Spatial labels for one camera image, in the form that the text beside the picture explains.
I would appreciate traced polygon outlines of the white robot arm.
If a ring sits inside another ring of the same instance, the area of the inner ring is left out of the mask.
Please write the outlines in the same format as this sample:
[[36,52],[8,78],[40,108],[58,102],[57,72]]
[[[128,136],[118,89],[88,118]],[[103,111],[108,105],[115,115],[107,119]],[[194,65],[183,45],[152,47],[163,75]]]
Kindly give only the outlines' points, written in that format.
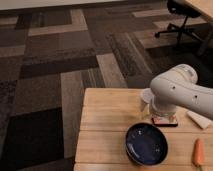
[[152,79],[151,108],[156,115],[171,116],[183,107],[213,121],[213,88],[199,86],[188,64],[179,64]]

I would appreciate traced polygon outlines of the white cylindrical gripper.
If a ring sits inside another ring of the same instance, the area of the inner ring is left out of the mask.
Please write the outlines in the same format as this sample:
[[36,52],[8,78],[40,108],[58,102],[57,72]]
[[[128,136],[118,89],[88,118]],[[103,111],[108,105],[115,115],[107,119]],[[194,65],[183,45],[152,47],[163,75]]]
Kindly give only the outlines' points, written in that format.
[[150,112],[156,119],[161,119],[162,121],[167,122],[174,122],[177,107],[161,99],[153,98],[150,104]]

